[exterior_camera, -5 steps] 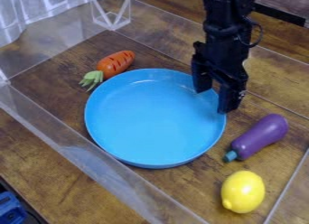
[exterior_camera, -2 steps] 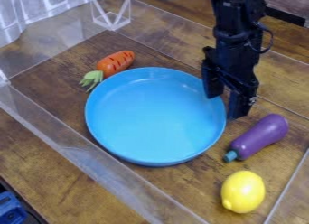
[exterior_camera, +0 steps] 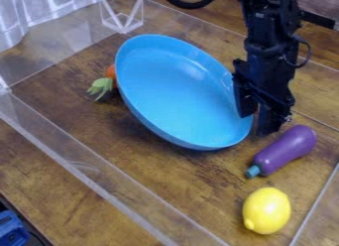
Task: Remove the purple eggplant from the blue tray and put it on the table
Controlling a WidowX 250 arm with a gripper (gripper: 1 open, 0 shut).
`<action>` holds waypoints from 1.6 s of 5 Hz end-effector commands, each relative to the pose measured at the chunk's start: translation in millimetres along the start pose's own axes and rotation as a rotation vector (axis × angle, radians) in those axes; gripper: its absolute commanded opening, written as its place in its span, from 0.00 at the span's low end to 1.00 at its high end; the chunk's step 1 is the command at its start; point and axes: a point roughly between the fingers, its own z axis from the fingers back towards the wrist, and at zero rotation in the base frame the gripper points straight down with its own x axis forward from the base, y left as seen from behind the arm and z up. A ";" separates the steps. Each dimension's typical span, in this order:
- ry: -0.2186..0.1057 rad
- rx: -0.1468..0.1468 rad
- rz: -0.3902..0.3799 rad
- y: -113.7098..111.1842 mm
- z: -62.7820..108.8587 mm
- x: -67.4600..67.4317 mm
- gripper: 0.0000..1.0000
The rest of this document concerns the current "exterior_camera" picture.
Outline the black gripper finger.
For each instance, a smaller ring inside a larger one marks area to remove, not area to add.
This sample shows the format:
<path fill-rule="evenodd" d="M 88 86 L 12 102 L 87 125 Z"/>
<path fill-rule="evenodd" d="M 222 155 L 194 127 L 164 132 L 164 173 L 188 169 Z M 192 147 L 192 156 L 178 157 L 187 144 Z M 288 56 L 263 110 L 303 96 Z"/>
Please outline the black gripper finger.
<path fill-rule="evenodd" d="M 234 90 L 239 114 L 246 118 L 254 115 L 258 109 L 258 102 L 255 101 L 252 89 L 246 82 L 235 78 Z"/>
<path fill-rule="evenodd" d="M 255 133 L 259 136 L 267 136 L 268 134 L 276 132 L 280 126 L 291 120 L 291 106 L 275 104 L 274 106 L 267 106 L 262 104 L 258 111 L 258 123 Z"/>

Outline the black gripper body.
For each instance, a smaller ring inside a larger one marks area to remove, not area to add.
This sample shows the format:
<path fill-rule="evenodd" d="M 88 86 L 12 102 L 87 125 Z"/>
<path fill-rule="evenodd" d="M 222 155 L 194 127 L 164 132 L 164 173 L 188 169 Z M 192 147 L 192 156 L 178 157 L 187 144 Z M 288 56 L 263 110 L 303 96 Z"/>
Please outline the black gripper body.
<path fill-rule="evenodd" d="M 288 83 L 295 75 L 298 42 L 287 41 L 272 47 L 244 42 L 247 59 L 234 60 L 234 79 L 240 79 L 252 89 L 258 105 L 290 105 L 295 103 Z"/>

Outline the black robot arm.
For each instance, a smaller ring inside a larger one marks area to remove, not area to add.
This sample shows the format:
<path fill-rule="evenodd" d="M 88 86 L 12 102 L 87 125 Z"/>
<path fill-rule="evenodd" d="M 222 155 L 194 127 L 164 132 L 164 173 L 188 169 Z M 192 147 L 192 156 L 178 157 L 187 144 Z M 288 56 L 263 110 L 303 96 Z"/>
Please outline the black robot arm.
<path fill-rule="evenodd" d="M 296 0 L 240 0 L 248 36 L 247 58 L 234 60 L 234 90 L 242 117 L 258 116 L 255 133 L 276 132 L 290 120 L 295 99 L 288 88 L 300 67 L 295 37 Z"/>

